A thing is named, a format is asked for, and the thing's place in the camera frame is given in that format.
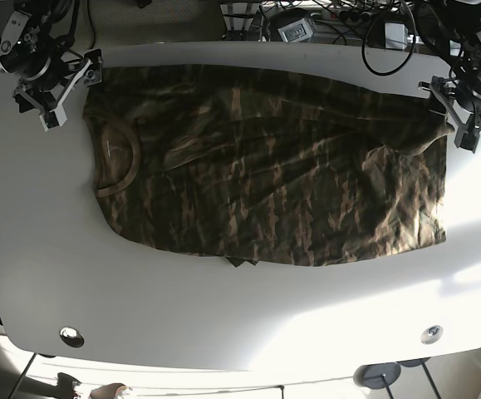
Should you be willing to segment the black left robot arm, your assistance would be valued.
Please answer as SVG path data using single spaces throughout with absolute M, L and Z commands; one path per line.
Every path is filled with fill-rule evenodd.
M 416 1 L 414 20 L 417 35 L 450 72 L 420 87 L 454 120 L 455 145 L 475 152 L 481 133 L 481 1 Z

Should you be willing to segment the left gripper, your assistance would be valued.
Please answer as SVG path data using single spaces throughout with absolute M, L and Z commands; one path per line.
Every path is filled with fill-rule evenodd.
M 418 89 L 432 94 L 451 116 L 455 146 L 475 153 L 481 136 L 481 74 L 473 85 L 433 76 L 430 82 L 420 81 Z

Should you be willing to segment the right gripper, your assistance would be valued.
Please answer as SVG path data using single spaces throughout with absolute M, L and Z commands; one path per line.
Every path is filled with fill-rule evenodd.
M 19 78 L 13 92 L 18 111 L 21 114 L 37 111 L 44 131 L 63 126 L 66 123 L 65 100 L 80 81 L 84 81 L 85 86 L 101 83 L 102 64 L 100 48 L 70 61 L 48 60 L 36 75 Z

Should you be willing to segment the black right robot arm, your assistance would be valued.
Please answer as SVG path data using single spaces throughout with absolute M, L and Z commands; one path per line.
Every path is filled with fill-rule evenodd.
M 18 76 L 19 111 L 39 111 L 43 129 L 67 121 L 64 102 L 78 83 L 102 82 L 102 53 L 73 50 L 79 1 L 15 1 L 0 35 L 0 71 Z

